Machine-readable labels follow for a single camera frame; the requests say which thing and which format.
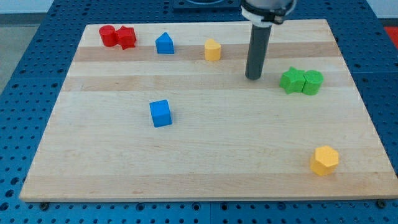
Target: green block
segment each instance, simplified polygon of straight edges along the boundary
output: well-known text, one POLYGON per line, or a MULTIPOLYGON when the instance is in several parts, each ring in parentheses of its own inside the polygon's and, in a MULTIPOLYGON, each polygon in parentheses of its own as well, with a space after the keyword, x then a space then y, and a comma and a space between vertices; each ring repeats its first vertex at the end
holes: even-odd
POLYGON ((303 93, 306 95, 317 94, 323 83, 322 73, 315 70, 309 70, 304 73, 304 78, 305 84, 303 87, 303 93))
POLYGON ((289 71, 282 74, 279 86, 284 88, 287 94, 301 93, 305 84, 304 70, 290 67, 289 71))

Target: yellow block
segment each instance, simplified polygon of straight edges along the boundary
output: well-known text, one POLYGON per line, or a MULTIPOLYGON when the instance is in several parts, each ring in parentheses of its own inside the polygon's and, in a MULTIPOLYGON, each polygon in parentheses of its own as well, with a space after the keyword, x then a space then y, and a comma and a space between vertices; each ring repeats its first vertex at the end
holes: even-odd
POLYGON ((330 146, 316 148, 310 160, 311 170, 320 176, 331 174, 337 165, 338 151, 330 146))
POLYGON ((205 42, 205 59, 216 61, 221 58, 221 44, 213 39, 207 39, 205 42))

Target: red block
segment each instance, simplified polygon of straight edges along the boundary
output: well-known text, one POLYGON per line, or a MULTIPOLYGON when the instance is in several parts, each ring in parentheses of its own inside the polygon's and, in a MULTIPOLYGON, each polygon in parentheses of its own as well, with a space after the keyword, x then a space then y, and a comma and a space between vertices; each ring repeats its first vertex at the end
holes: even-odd
POLYGON ((119 45, 122 46, 123 50, 129 47, 136 47, 137 38, 134 28, 122 26, 116 33, 118 35, 119 45))
POLYGON ((118 44, 118 35, 113 26, 106 25, 99 29, 102 42, 107 47, 113 47, 118 44))
POLYGON ((395 44, 396 48, 398 49, 398 27, 385 27, 384 29, 387 31, 392 42, 395 44))

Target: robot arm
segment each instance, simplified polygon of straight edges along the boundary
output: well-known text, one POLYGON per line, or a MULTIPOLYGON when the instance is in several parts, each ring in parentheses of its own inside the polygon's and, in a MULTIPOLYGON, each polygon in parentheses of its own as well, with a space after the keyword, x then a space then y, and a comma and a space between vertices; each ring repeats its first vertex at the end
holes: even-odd
POLYGON ((257 80, 262 73, 272 24, 282 24, 297 0, 241 0, 242 15, 252 25, 246 77, 257 80))

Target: blue pegboard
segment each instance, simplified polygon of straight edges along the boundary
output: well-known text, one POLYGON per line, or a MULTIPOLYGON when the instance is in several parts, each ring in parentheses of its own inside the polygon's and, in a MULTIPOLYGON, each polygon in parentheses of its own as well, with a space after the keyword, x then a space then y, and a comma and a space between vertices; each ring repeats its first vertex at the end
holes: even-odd
MULTIPOLYGON (((0 96, 0 223, 398 223, 398 200, 37 203, 18 199, 86 24, 241 21, 239 9, 173 12, 170 0, 55 0, 0 96)), ((397 51, 365 0, 299 0, 327 19, 398 171, 397 51)))

